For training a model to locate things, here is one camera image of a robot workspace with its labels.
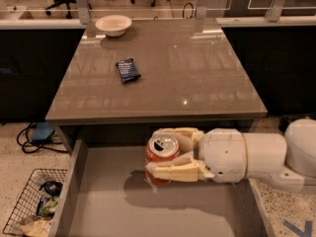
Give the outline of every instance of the wire basket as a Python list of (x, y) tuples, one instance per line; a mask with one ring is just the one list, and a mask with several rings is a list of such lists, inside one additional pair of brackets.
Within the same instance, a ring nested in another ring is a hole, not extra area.
[(40, 185), (47, 181), (56, 181), (63, 184), (66, 174), (67, 170), (34, 169), (3, 229), (3, 233), (23, 236), (24, 234), (18, 225), (19, 222), (26, 217), (37, 214), (38, 205), (42, 196)]

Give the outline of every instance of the white bowl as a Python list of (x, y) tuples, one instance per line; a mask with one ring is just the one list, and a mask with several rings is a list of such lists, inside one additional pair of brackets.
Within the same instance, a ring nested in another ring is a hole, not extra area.
[(106, 16), (96, 22), (96, 27), (110, 37), (122, 36), (130, 26), (131, 19), (123, 15)]

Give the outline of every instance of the open drawer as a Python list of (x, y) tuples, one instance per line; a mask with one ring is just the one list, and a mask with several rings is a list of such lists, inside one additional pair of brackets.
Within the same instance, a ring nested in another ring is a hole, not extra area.
[(49, 236), (267, 236), (248, 181), (144, 180), (144, 147), (77, 140)]

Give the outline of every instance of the can lid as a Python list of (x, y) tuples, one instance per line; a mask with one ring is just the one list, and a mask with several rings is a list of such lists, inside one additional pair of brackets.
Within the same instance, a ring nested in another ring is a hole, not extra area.
[(169, 157), (179, 150), (178, 140), (168, 134), (154, 134), (149, 140), (149, 149), (160, 157)]

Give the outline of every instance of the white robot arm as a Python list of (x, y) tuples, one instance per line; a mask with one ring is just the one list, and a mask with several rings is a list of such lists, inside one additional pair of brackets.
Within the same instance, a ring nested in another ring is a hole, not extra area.
[[(164, 139), (169, 141), (168, 148), (164, 147), (168, 144)], [(185, 153), (171, 159), (170, 139)], [(316, 194), (315, 120), (299, 119), (291, 123), (284, 136), (222, 128), (206, 134), (194, 128), (167, 128), (154, 132), (148, 144), (157, 141), (160, 152), (169, 150), (169, 158), (164, 160), (160, 153), (158, 160), (147, 163), (147, 178), (152, 184), (155, 180), (205, 179), (238, 183), (253, 178), (283, 191)]]

